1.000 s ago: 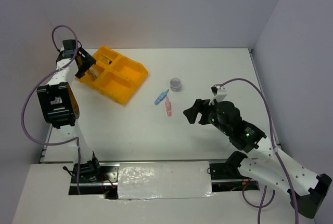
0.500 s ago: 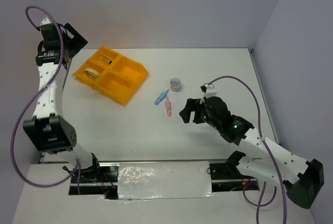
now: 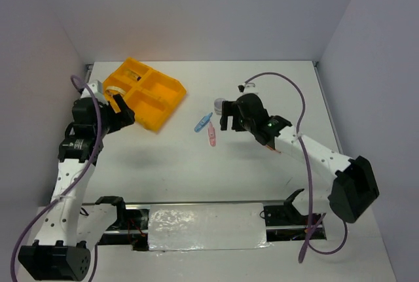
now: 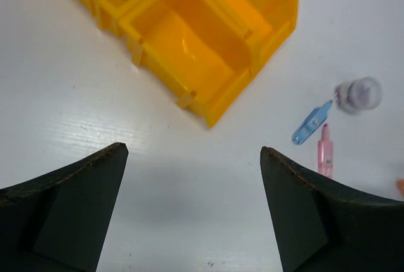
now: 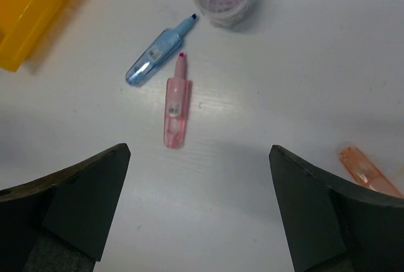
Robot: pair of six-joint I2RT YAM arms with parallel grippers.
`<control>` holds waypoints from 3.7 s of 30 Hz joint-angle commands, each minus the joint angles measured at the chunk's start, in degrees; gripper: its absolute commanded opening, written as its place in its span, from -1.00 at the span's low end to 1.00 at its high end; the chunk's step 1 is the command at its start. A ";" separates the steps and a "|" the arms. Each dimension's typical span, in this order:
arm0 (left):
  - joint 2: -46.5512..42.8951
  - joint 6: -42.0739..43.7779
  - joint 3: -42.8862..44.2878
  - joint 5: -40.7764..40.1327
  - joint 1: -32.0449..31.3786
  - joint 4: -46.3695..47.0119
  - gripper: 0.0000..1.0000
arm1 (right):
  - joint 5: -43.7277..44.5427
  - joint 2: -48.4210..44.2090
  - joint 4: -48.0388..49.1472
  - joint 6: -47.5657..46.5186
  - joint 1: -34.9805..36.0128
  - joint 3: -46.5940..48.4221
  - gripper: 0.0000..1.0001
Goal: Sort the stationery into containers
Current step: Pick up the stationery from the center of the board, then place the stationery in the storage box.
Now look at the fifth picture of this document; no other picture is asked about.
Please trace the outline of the pink highlighter pen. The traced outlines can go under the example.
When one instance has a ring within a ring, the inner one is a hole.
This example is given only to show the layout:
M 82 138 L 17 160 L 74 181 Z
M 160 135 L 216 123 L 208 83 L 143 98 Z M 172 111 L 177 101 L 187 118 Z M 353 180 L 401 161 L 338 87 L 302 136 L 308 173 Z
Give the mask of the pink highlighter pen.
M 164 108 L 163 142 L 167 148 L 183 147 L 189 110 L 191 81 L 187 78 L 187 59 L 181 52 L 173 77 L 167 80 Z

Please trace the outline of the blue highlighter pen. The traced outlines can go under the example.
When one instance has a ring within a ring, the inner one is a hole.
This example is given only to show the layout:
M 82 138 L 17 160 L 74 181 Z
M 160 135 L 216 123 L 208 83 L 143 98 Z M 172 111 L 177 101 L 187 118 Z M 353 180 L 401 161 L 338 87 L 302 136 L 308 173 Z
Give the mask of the blue highlighter pen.
M 126 83 L 141 87 L 182 47 L 184 37 L 193 28 L 196 14 L 183 20 L 175 28 L 165 29 L 142 53 L 126 73 Z

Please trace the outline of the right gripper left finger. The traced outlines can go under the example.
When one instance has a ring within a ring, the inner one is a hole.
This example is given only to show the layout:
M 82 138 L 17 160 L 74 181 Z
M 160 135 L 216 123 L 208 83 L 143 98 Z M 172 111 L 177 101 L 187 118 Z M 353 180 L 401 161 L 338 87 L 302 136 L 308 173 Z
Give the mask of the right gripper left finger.
M 102 258 L 131 152 L 115 145 L 1 190 L 1 271 L 93 271 Z

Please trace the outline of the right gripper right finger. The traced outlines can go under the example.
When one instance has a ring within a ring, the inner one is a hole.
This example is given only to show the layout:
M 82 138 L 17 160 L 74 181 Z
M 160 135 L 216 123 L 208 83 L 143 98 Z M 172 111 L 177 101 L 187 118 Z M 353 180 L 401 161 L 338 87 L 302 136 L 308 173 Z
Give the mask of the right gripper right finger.
M 318 168 L 282 146 L 271 176 L 295 271 L 403 271 L 403 199 Z

